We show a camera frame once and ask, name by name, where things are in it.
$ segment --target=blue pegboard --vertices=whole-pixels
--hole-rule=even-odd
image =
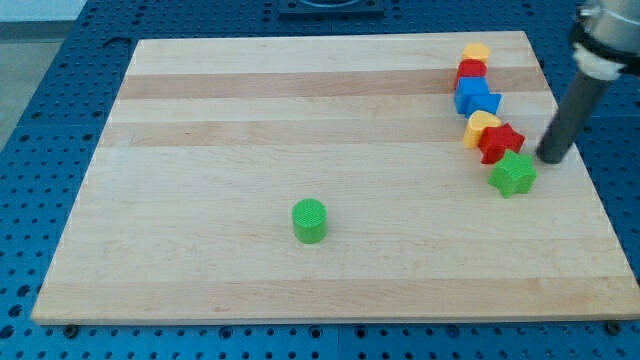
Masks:
[[[640,358],[638,321],[620,324],[619,333],[602,322],[82,327],[67,339],[62,328],[29,320],[138,39],[524,30],[556,98],[575,72],[566,34],[577,2],[388,0],[385,5],[383,17],[279,20],[276,1],[89,0],[0,154],[0,359]],[[636,276],[637,139],[638,80],[624,77],[578,145]]]

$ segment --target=blue block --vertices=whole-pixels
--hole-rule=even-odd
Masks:
[[[484,110],[495,115],[501,100],[501,94],[471,95],[465,116],[469,118],[476,110]]]
[[[488,95],[489,85],[483,77],[461,77],[458,81],[458,88],[453,95],[458,114],[466,114],[467,106],[471,95]]]

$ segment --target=red block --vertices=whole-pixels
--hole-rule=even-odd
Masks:
[[[483,164],[495,164],[504,156],[507,149],[520,152],[524,143],[524,136],[518,134],[511,125],[504,124],[499,127],[486,127],[480,138],[480,150],[484,155]]]
[[[458,65],[456,81],[453,83],[453,90],[458,88],[458,80],[461,77],[483,77],[487,75],[487,65],[480,60],[466,59]]]

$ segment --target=wooden cutting board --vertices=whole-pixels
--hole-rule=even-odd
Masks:
[[[503,199],[462,146],[463,47],[532,154],[556,109],[522,32],[138,43],[41,324],[626,319],[640,290],[584,164]],[[329,233],[293,235],[317,198]]]

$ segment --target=green block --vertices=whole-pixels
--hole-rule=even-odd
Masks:
[[[291,214],[293,232],[305,244],[315,244],[327,235],[327,209],[316,199],[300,200]]]
[[[500,190],[504,198],[513,194],[526,194],[531,190],[538,173],[531,155],[520,155],[507,150],[489,177],[489,185]]]

